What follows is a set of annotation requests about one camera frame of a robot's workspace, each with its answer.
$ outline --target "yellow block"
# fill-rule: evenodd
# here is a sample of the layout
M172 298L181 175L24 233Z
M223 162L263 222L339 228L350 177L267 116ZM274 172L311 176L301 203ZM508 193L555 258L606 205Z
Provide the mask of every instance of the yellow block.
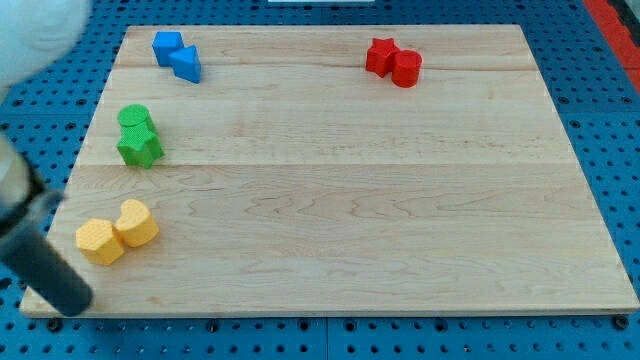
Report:
M116 229L127 245L137 247L151 241L160 229L151 216L151 211L142 202L126 200L120 206L122 215L116 221Z
M90 219L76 230L76 247L94 264L111 265L124 247L118 231L109 220Z

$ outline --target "blue block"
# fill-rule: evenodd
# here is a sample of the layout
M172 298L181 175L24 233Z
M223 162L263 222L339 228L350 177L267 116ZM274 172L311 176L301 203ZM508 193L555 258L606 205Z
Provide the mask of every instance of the blue block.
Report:
M182 79L193 83L200 83L200 60L198 59L198 49L195 45L178 50L169 55L173 73Z
M158 31L153 39L153 52L160 66L171 66L169 55L184 48L182 35L177 31Z

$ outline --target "white object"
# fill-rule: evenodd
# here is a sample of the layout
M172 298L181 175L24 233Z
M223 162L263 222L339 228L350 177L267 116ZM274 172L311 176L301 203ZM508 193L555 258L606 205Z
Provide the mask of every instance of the white object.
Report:
M84 30L90 5L90 0L0 1L0 98L2 88L71 49Z

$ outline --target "green block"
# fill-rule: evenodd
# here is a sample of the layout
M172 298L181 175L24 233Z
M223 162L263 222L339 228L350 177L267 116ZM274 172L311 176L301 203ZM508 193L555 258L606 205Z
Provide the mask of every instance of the green block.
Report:
M134 127L141 123L145 123L149 130L155 134L158 133L155 125L153 125L153 121L151 120L149 109L140 104L133 104L122 108L118 113L118 122L122 128Z
M121 128L118 151L127 165L140 165L145 169L164 156L158 135L147 128L146 122Z

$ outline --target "wooden board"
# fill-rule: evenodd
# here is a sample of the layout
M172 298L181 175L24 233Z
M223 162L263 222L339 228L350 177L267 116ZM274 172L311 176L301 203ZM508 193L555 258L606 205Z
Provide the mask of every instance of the wooden board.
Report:
M49 241L86 317L625 313L638 300L518 26L178 27L202 83L127 32ZM373 37L424 55L415 88L364 71ZM123 165L118 111L166 152ZM161 234L110 267L91 217L148 204ZM21 309L55 312L31 290Z

